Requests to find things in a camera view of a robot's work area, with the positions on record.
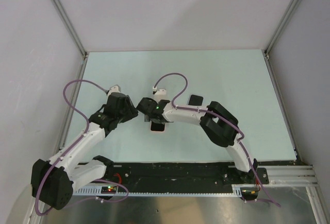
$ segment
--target robotic arm link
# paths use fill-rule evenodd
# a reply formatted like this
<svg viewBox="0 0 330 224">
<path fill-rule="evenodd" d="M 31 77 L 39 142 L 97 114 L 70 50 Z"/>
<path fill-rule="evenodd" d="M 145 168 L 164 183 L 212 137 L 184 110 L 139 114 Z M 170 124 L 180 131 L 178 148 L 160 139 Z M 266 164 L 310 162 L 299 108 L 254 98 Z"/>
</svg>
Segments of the robotic arm link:
<svg viewBox="0 0 330 224">
<path fill-rule="evenodd" d="M 137 117 L 138 111 L 142 112 L 147 120 L 158 124 L 184 122 L 200 126 L 213 143 L 224 147 L 232 156 L 237 173 L 242 175 L 241 178 L 245 177 L 251 181 L 254 174 L 246 153 L 238 144 L 240 134 L 226 122 L 220 119 L 215 120 L 210 112 L 220 115 L 235 126 L 238 125 L 238 120 L 215 101 L 206 107 L 184 106 L 184 110 L 176 108 L 169 100 L 162 98 L 164 91 L 156 91 L 154 99 L 142 98 L 135 108 L 130 97 L 122 94 L 118 85 L 113 86 L 107 93 L 107 103 L 90 116 L 88 131 L 86 133 L 82 131 L 78 135 L 78 137 L 83 136 L 79 143 L 72 148 L 70 148 L 71 145 L 65 147 L 47 161 L 39 159 L 33 165 L 32 195 L 37 197 L 41 182 L 51 167 L 53 169 L 46 177 L 39 199 L 57 210 L 68 204 L 76 190 L 107 175 L 107 169 L 112 163 L 109 159 L 97 156 L 85 165 L 79 165 L 79 163 L 84 155 L 118 124 Z M 256 170 L 257 161 L 255 159 L 252 161 Z"/>
<path fill-rule="evenodd" d="M 122 94 L 118 85 L 108 92 L 108 100 L 89 118 L 89 130 L 82 134 L 84 138 L 63 156 L 70 147 L 67 146 L 48 161 L 39 159 L 32 168 L 32 196 L 37 191 L 49 168 L 56 166 L 47 177 L 39 199 L 57 210 L 62 209 L 71 199 L 74 191 L 82 186 L 100 179 L 106 172 L 107 165 L 100 157 L 95 157 L 86 165 L 78 165 L 84 155 L 97 143 L 101 142 L 118 124 L 127 122 L 138 116 L 138 111 L 128 95 Z"/>
</svg>

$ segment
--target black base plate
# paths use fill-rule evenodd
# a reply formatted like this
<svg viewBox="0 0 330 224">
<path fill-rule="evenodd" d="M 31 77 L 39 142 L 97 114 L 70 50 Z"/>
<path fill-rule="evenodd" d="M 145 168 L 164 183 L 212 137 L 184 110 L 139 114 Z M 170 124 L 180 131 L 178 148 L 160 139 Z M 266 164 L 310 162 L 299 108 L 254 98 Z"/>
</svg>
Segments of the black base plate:
<svg viewBox="0 0 330 224">
<path fill-rule="evenodd" d="M 268 184 L 265 168 L 257 168 Z M 232 184 L 255 184 L 255 178 L 228 167 L 228 163 L 114 163 L 107 175 L 119 174 L 132 193 L 214 194 L 232 193 Z M 104 178 L 118 182 L 116 176 Z"/>
</svg>

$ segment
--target light blue base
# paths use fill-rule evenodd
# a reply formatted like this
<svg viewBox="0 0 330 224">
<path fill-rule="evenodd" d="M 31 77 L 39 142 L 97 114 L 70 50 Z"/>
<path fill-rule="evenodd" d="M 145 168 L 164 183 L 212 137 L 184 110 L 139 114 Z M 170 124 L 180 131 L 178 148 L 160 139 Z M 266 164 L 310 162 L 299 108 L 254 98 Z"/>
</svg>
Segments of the light blue base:
<svg viewBox="0 0 330 224">
<path fill-rule="evenodd" d="M 118 84 L 136 106 L 142 97 L 152 97 L 152 86 L 162 75 L 180 72 L 187 76 L 187 91 L 177 100 L 186 104 L 190 94 L 221 103 L 239 121 L 243 142 L 259 161 L 295 160 L 274 88 L 260 50 L 127 51 L 91 53 L 84 79 L 104 88 Z M 179 76 L 165 78 L 165 88 L 173 98 L 184 87 Z M 88 117 L 107 101 L 96 87 L 82 83 L 76 107 Z M 85 126 L 75 113 L 67 141 Z M 118 125 L 95 146 L 85 161 L 96 155 L 116 162 L 214 162 L 232 161 L 226 150 L 213 144 L 194 125 L 169 124 L 164 133 L 150 132 L 150 123 L 139 114 Z"/>
</svg>

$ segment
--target white wall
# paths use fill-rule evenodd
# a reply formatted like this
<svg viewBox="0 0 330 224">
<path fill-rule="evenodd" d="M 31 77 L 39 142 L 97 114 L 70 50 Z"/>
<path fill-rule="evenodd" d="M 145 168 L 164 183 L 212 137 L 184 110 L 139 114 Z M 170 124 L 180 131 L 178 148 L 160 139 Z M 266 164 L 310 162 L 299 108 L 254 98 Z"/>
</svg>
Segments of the white wall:
<svg viewBox="0 0 330 224">
<path fill-rule="evenodd" d="M 0 54 L 0 223 L 5 223 L 30 184 L 33 163 L 54 151 L 66 110 L 61 91 L 76 77 L 81 57 L 50 0 L 0 0 Z"/>
<path fill-rule="evenodd" d="M 61 0 L 88 51 L 265 49 L 290 0 Z"/>
<path fill-rule="evenodd" d="M 270 54 L 298 150 L 330 208 L 330 0 L 302 0 Z"/>
</svg>

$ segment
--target black bracket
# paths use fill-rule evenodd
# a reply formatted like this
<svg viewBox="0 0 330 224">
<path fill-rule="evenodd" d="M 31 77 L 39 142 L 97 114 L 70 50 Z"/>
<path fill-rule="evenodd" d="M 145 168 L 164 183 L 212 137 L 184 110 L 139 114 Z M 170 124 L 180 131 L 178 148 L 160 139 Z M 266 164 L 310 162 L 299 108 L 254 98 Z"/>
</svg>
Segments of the black bracket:
<svg viewBox="0 0 330 224">
<path fill-rule="evenodd" d="M 238 120 L 228 112 L 220 103 L 212 101 L 210 105 L 207 106 L 208 111 L 214 112 L 221 117 L 225 118 L 233 125 L 238 125 Z M 213 119 L 214 115 L 206 113 L 202 118 L 200 125 L 210 138 L 210 140 L 221 147 L 228 147 L 234 144 L 234 139 L 237 134 L 237 131 L 225 123 L 222 120 L 215 122 Z"/>
<path fill-rule="evenodd" d="M 142 98 L 136 109 L 145 115 L 145 120 L 152 121 L 156 124 L 165 124 L 168 121 L 163 117 L 165 106 L 169 100 L 162 99 L 159 102 L 151 98 Z"/>
<path fill-rule="evenodd" d="M 117 128 L 120 123 L 127 122 L 139 115 L 138 110 L 134 107 L 130 97 L 122 93 L 111 93 L 105 105 L 92 114 L 89 122 L 96 123 L 100 128 L 104 128 L 105 136 L 112 130 Z"/>
<path fill-rule="evenodd" d="M 37 196 L 37 190 L 44 175 L 51 167 L 49 162 L 37 160 L 32 168 L 32 196 Z M 60 210 L 68 204 L 73 194 L 72 181 L 63 167 L 54 167 L 41 190 L 40 200 Z"/>
</svg>

